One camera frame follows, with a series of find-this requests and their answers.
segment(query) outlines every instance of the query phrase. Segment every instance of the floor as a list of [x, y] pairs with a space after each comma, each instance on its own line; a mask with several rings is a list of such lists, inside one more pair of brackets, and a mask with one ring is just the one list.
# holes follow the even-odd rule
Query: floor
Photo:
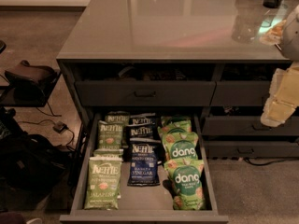
[[[21, 60], [58, 68], [55, 58], [80, 14], [80, 11], [0, 11], [0, 39], [7, 43], [7, 49], [0, 55], [0, 74]], [[0, 86], [5, 84], [0, 78]], [[75, 133], [72, 145], [76, 145], [80, 120], [63, 77], [49, 105], [40, 109], [14, 108], [15, 120], [26, 132], [40, 133], [55, 146], [64, 145], [72, 139], [71, 132], [56, 133], [50, 121], [39, 125], [25, 123], [45, 119], [62, 121]], [[299, 161], [267, 166], [252, 166], [240, 160], [208, 162], [219, 213], [228, 216], [229, 223], [299, 223]], [[26, 219], [40, 217], [45, 224], [59, 223], [59, 215], [67, 214], [72, 203], [73, 190], [67, 185], [67, 179], [66, 175], [51, 193], [6, 187], [5, 205], [10, 211], [22, 213]]]

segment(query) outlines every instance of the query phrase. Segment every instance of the power adapter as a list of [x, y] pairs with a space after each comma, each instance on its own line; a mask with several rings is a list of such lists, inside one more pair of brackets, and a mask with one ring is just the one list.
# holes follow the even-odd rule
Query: power adapter
[[55, 123], [55, 125], [53, 126], [53, 130], [57, 133], [62, 133], [65, 129], [66, 129], [66, 124], [60, 121]]

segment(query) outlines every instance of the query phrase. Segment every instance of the beige robotic hand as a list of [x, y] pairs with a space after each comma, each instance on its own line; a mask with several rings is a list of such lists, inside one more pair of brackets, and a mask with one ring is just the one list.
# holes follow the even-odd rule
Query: beige robotic hand
[[286, 71], [277, 69], [270, 86], [261, 123], [277, 127], [283, 124], [299, 106], [299, 62], [294, 62]]

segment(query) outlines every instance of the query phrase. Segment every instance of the countertop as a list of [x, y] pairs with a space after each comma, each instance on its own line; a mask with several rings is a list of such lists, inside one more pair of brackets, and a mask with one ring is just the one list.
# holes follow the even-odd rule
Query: countertop
[[91, 0], [57, 59], [282, 62], [278, 49], [259, 38], [298, 3]]

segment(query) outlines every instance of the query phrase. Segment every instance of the drawer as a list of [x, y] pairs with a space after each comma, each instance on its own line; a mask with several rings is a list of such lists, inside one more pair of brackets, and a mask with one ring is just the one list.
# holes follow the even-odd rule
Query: drawer
[[291, 142], [205, 141], [207, 155], [214, 157], [292, 158], [299, 157], [299, 146]]
[[78, 81], [82, 106], [208, 106], [211, 81]]
[[172, 197], [164, 188], [167, 179], [162, 167], [159, 170], [161, 185], [157, 187], [128, 187], [129, 163], [122, 164], [121, 198], [119, 210], [84, 210], [84, 200], [87, 184], [88, 159], [93, 154], [97, 136], [98, 114], [95, 116], [91, 136], [86, 148], [86, 155], [81, 167], [78, 186], [69, 215], [62, 215], [62, 223], [227, 223], [228, 217], [219, 216], [210, 173], [206, 161], [206, 153], [200, 146], [200, 153], [205, 163], [203, 172], [203, 187], [206, 196], [205, 211], [175, 211], [172, 209]]
[[299, 118], [291, 117], [285, 124], [271, 128], [262, 125], [259, 116], [206, 117], [202, 134], [230, 136], [298, 136]]
[[269, 88], [270, 81], [219, 81], [211, 106], [263, 106]]

